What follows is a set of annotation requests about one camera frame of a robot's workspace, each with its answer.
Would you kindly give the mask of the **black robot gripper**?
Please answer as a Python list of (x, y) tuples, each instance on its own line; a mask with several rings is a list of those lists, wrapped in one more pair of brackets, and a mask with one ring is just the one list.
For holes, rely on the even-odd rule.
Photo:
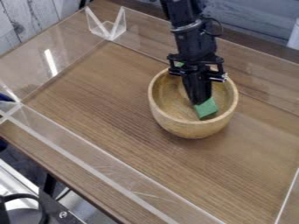
[(199, 18), (193, 22), (172, 26), (177, 53), (169, 53), (169, 74), (181, 76), (181, 83), (192, 104), (203, 104), (211, 98), (211, 82), (224, 82), (228, 78), (223, 68), (224, 59), (216, 55), (213, 18)]

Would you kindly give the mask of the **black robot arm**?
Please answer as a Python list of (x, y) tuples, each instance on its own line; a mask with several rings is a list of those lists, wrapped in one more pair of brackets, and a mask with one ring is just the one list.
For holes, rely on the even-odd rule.
[(191, 103), (201, 105), (211, 98), (211, 83), (225, 81), (224, 59), (216, 55), (219, 34), (212, 32), (215, 19), (203, 16), (196, 0), (161, 0), (161, 6), (177, 49), (167, 56), (168, 73), (181, 77)]

